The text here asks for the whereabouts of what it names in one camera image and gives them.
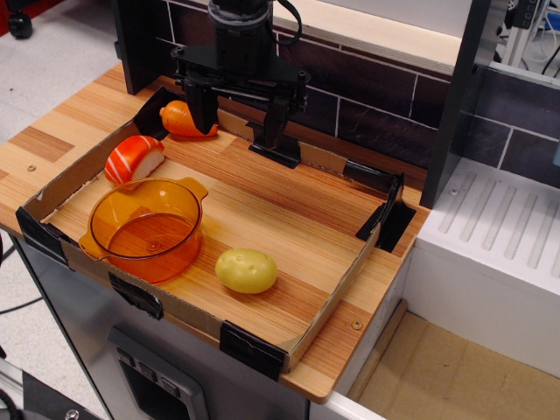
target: black cable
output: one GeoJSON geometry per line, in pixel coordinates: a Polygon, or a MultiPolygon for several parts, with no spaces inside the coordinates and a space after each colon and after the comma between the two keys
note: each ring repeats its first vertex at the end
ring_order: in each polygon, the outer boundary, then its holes
{"type": "Polygon", "coordinates": [[[556,49],[556,51],[554,51],[554,54],[552,54],[552,57],[550,57],[550,59],[546,62],[546,65],[544,66],[544,69],[542,70],[541,74],[544,74],[544,72],[546,72],[546,69],[549,68],[550,63],[556,58],[559,51],[560,51],[560,46],[556,49]]]}
{"type": "Polygon", "coordinates": [[[18,309],[25,308],[26,306],[36,304],[39,300],[43,300],[43,298],[42,297],[37,297],[33,300],[30,300],[29,302],[25,302],[24,304],[19,304],[18,306],[14,306],[14,307],[9,308],[9,309],[4,309],[3,311],[0,311],[0,315],[4,315],[4,314],[10,313],[10,312],[14,312],[14,311],[17,311],[18,309]]]}
{"type": "Polygon", "coordinates": [[[296,43],[299,41],[299,39],[301,38],[301,34],[304,30],[304,24],[301,21],[301,16],[299,16],[299,12],[298,9],[296,9],[296,7],[290,3],[288,0],[277,0],[283,7],[285,7],[292,15],[293,17],[297,20],[297,32],[296,35],[294,35],[293,37],[291,37],[290,39],[286,40],[286,41],[280,41],[279,39],[276,39],[276,37],[273,34],[272,31],[272,24],[267,24],[267,28],[269,30],[269,34],[272,37],[272,40],[279,44],[280,46],[291,46],[292,44],[296,43]]]}
{"type": "Polygon", "coordinates": [[[18,410],[16,404],[14,404],[10,396],[3,389],[0,389],[0,400],[2,400],[2,402],[8,408],[8,412],[10,413],[10,420],[23,420],[21,411],[18,410]]]}
{"type": "Polygon", "coordinates": [[[10,256],[10,254],[12,252],[14,252],[15,250],[16,250],[16,247],[14,247],[13,245],[11,247],[9,247],[8,250],[2,254],[2,260],[5,260],[6,258],[8,258],[10,256]]]}

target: floor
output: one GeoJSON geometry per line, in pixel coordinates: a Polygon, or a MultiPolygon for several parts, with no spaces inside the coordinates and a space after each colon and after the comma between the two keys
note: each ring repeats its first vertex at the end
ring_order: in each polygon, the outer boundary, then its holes
{"type": "MultiPolygon", "coordinates": [[[[0,144],[118,63],[109,0],[66,0],[32,23],[29,39],[0,37],[0,144]]],[[[7,256],[0,312],[38,297],[18,253],[7,256]]],[[[108,418],[42,300],[0,315],[0,346],[12,365],[108,418]]]]}

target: tile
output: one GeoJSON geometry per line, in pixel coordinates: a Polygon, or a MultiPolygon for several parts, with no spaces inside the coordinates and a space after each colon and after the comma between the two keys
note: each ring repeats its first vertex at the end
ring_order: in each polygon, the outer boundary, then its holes
{"type": "Polygon", "coordinates": [[[557,147],[558,142],[514,130],[501,169],[560,188],[560,167],[552,164],[557,147]]]}
{"type": "Polygon", "coordinates": [[[498,167],[511,128],[474,117],[463,157],[498,167]]]}
{"type": "Polygon", "coordinates": [[[446,81],[418,76],[410,119],[434,129],[438,128],[449,86],[446,81]]]}
{"type": "Polygon", "coordinates": [[[315,88],[399,116],[409,115],[413,73],[303,40],[280,48],[280,57],[309,72],[315,88]]]}
{"type": "Polygon", "coordinates": [[[170,3],[175,42],[183,46],[204,46],[215,40],[214,25],[207,13],[170,3]]]}
{"type": "Polygon", "coordinates": [[[350,101],[341,101],[339,115],[339,138],[428,168],[437,130],[350,101]]]}
{"type": "Polygon", "coordinates": [[[476,109],[478,116],[545,136],[560,137],[560,91],[490,70],[476,109]]]}
{"type": "Polygon", "coordinates": [[[290,117],[295,123],[334,136],[336,133],[336,117],[338,98],[331,94],[307,89],[307,107],[304,113],[290,117]]]}

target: cardboard floor mat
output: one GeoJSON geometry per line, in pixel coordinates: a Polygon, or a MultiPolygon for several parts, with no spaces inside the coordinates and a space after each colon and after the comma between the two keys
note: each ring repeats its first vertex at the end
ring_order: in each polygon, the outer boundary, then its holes
{"type": "Polygon", "coordinates": [[[388,420],[558,419],[560,380],[407,311],[356,401],[388,420]]]}

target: screw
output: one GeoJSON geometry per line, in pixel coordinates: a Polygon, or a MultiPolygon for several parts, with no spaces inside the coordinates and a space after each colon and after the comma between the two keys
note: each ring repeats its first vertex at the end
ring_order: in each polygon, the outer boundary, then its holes
{"type": "Polygon", "coordinates": [[[77,409],[70,409],[66,413],[64,420],[78,420],[79,418],[80,418],[80,412],[78,412],[77,409]]]}

